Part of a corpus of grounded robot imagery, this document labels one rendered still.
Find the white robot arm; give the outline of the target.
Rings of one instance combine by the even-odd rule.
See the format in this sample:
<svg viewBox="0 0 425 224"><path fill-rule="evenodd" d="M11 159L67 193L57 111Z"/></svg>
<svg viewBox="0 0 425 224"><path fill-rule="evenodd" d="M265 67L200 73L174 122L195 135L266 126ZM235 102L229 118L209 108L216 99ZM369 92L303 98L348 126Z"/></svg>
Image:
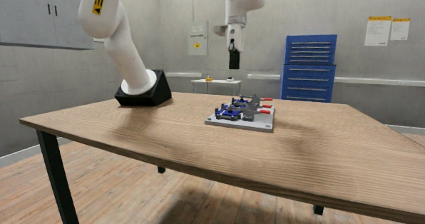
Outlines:
<svg viewBox="0 0 425 224"><path fill-rule="evenodd" d="M226 0L225 25L214 26L213 32L226 36L228 25L246 25L247 12L264 5L265 0ZM145 69L132 41L121 0L81 0L78 21L89 36L104 39L106 51L124 79L121 88L126 94L139 95L155 85L155 73Z"/></svg>

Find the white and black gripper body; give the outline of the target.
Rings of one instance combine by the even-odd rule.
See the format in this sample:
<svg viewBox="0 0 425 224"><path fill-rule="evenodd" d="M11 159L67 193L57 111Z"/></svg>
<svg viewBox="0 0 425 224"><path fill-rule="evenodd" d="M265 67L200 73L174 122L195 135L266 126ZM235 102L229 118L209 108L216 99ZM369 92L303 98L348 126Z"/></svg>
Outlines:
<svg viewBox="0 0 425 224"><path fill-rule="evenodd" d="M239 52L243 52L243 29L245 25L242 24L230 24L227 26L227 50L229 51L229 46L231 39L234 39L234 49L237 49Z"/></svg>

